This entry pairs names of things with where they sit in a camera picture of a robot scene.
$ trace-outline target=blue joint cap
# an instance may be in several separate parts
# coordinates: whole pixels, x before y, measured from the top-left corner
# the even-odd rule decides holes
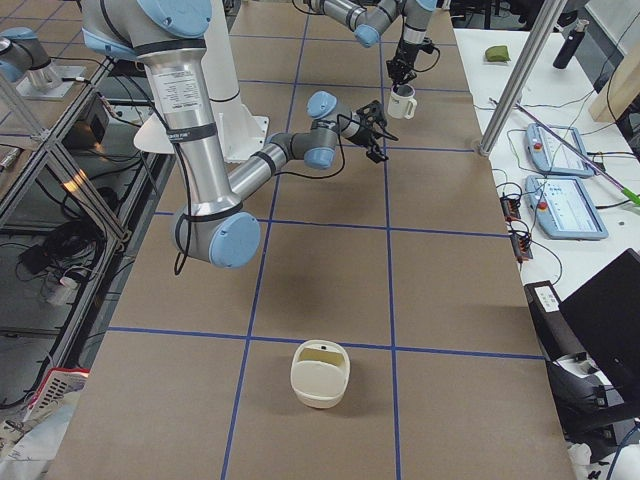
[[[23,73],[20,69],[7,62],[0,62],[0,72],[9,82],[17,82]]]
[[[333,158],[336,155],[336,151],[329,147],[316,147],[311,150],[307,150],[304,154],[304,163],[316,170],[326,170],[333,165]]]
[[[225,219],[209,245],[209,261],[220,268],[244,267],[260,245],[260,224],[247,212]]]
[[[425,10],[429,10],[433,12],[436,9],[438,4],[438,0],[416,0],[416,3],[420,5]]]
[[[211,0],[138,0],[138,5],[155,24],[181,38],[201,37],[213,15]]]
[[[338,99],[329,92],[320,90],[311,95],[307,102],[307,115],[311,118],[319,119],[330,115],[338,105]]]
[[[107,55],[113,58],[130,60],[132,62],[135,62],[138,59],[136,52],[134,52],[126,45],[115,43],[113,40],[110,40],[108,38],[102,38],[95,33],[91,33],[90,31],[85,30],[84,28],[82,29],[82,33],[84,35],[85,45],[94,52],[98,52],[102,55]]]
[[[365,48],[373,47],[380,41],[380,33],[369,25],[358,25],[353,33],[356,35],[356,40]]]
[[[33,30],[27,27],[14,27],[0,32],[0,36],[9,40],[37,40],[38,36]]]

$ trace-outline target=black bottle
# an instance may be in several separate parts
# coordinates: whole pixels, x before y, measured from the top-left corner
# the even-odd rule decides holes
[[[573,57],[574,53],[578,49],[580,42],[584,38],[584,30],[589,25],[588,20],[578,20],[576,28],[569,32],[569,36],[564,41],[562,48],[558,52],[558,56],[553,61],[553,66],[556,68],[567,68],[569,60]]]

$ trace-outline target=mug handle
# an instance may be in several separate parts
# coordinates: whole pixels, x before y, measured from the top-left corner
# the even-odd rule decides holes
[[[418,102],[415,98],[410,98],[407,102],[407,111],[404,114],[404,118],[406,118],[407,120],[409,120],[410,118],[413,118],[413,116],[416,113],[416,107],[418,106]]]

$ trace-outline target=white table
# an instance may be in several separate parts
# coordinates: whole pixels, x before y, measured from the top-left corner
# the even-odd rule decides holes
[[[476,108],[478,122],[480,128],[484,130],[493,112],[483,110],[483,108],[491,107],[489,98],[495,100],[500,98],[504,85],[527,40],[528,33],[455,30],[455,35],[469,88],[474,97],[474,104],[479,107]],[[558,70],[552,66],[563,41],[564,39],[559,33],[552,34],[547,41],[525,85],[522,95],[523,105],[562,105],[580,99],[592,90],[591,83],[575,58],[571,60],[565,70]],[[484,61],[485,50],[493,45],[508,46],[512,58],[508,65],[488,64]],[[588,108],[595,97],[594,92],[586,99],[586,102],[580,101],[563,108],[532,107],[530,110],[547,124],[570,125],[575,121],[574,126],[580,132],[591,132],[607,125],[606,123],[594,122],[589,115]],[[490,155],[494,168],[504,170],[509,181],[516,182],[523,187],[524,179],[531,175],[531,172],[518,167],[506,132],[511,129],[524,129],[530,123],[528,117],[514,111]],[[525,154],[524,132],[513,132],[511,137],[514,140],[522,166],[533,168]],[[587,151],[630,151],[615,126],[586,135],[583,137],[583,141]],[[640,192],[640,164],[635,158],[630,156],[607,157],[605,165],[607,172],[625,186]],[[494,174],[496,184],[505,181],[502,172],[495,171]],[[584,183],[595,205],[610,205],[624,200],[624,197],[601,177],[586,179]],[[516,189],[512,188],[507,191],[515,192]],[[523,206],[520,211],[523,220],[531,226],[533,224],[531,210]],[[536,225],[533,231],[533,239],[553,250],[562,260],[562,278],[555,285],[561,299],[569,296],[626,248],[631,247],[636,250],[640,248],[640,207],[626,204],[622,207],[600,210],[599,213],[609,231],[609,238],[605,240],[550,240],[539,225]],[[542,280],[556,281],[559,273],[558,262],[537,245],[532,246],[532,253],[534,259],[523,264],[522,283],[527,284]]]

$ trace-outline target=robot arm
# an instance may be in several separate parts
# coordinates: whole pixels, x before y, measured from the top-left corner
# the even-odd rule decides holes
[[[25,27],[0,32],[0,72],[10,82],[17,81],[27,72],[31,84],[41,91],[50,90],[62,83],[40,40],[32,30]]]
[[[437,0],[381,0],[372,12],[349,0],[305,0],[317,14],[327,15],[353,31],[364,47],[380,41],[382,34],[399,17],[403,17],[402,37],[396,54],[387,61],[387,72],[394,85],[410,82],[416,77],[414,64],[418,53],[433,52],[425,34]]]
[[[365,146],[369,158],[385,159],[376,142],[392,138],[384,133],[384,116],[375,118],[370,105],[351,112],[322,92],[310,102],[309,133],[272,137],[228,176],[200,63],[210,0],[85,0],[83,6],[87,46],[147,67],[190,194],[187,206],[173,217],[172,237],[183,254],[224,268],[245,265],[260,243],[260,227],[242,212],[243,200],[292,159],[328,168],[338,135]]]

